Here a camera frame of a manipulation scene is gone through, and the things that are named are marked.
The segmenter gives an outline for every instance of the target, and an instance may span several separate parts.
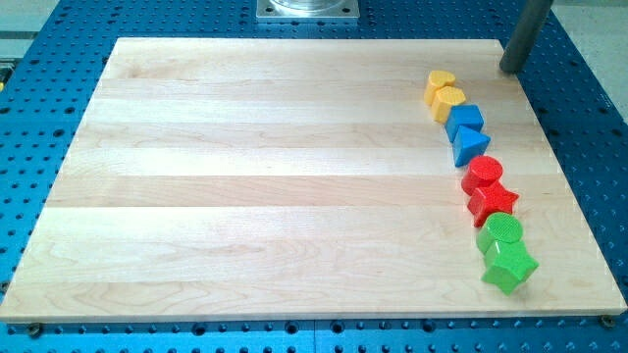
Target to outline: green block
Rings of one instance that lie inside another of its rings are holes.
[[[484,223],[476,239],[476,245],[483,254],[494,242],[515,243],[521,239],[523,227],[512,215],[496,212],[490,215]]]
[[[528,254],[523,241],[495,241],[485,254],[484,264],[487,271],[482,280],[498,286],[506,295],[512,293],[539,267],[539,263]]]

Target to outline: plastic toy block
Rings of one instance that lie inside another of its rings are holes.
[[[484,225],[487,217],[495,212],[512,215],[512,207],[519,198],[514,192],[506,190],[499,181],[487,187],[478,187],[471,194],[467,208],[474,216],[474,226]]]
[[[476,187],[486,187],[499,180],[503,174],[501,163],[493,157],[477,156],[469,162],[462,178],[462,190],[471,196]]]
[[[451,107],[464,103],[466,97],[460,88],[445,86],[436,91],[432,102],[434,121],[444,124],[449,117]]]
[[[453,163],[456,167],[469,164],[474,157],[484,154],[491,138],[466,126],[458,128],[453,139]]]
[[[447,132],[447,137],[449,137],[449,142],[453,142],[459,126],[467,126],[480,132],[482,126],[484,126],[484,118],[482,118],[480,108],[477,105],[451,107],[449,118],[445,123],[445,131]]]
[[[494,242],[487,250],[484,264],[487,270],[482,280],[496,285],[506,295],[512,293],[539,267],[539,263],[528,254],[523,241]]]
[[[437,90],[445,86],[453,86],[455,84],[455,76],[446,71],[434,70],[428,75],[428,84],[425,87],[425,94],[423,100],[429,106],[434,101],[434,94]]]
[[[476,245],[486,254],[494,242],[512,244],[521,240],[521,236],[523,227],[519,220],[507,213],[495,212],[487,217],[476,239]]]

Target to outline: wooden tabletop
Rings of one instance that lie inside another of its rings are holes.
[[[493,40],[122,38],[0,319],[618,314],[626,304]],[[480,281],[429,71],[480,106],[541,266]]]

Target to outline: blue triangular block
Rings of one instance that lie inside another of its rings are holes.
[[[445,123],[445,131],[449,142],[453,142],[459,126],[467,126],[480,132],[483,125],[484,118],[477,105],[454,106],[451,107],[449,118]]]
[[[491,138],[466,126],[460,126],[453,139],[453,163],[456,167],[469,164],[473,157],[483,155]]]

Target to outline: blue pegboard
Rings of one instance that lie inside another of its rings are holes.
[[[248,0],[61,0],[0,93],[0,281],[10,280],[19,263],[119,36],[496,38],[505,45],[522,6],[522,1],[362,0],[357,25],[269,25],[255,22]],[[553,15],[519,79],[626,296],[628,126]],[[598,318],[303,321],[297,332],[287,329],[287,322],[76,323],[44,327],[38,338],[25,326],[0,324],[0,352],[626,350],[628,315],[614,320],[614,328]]]

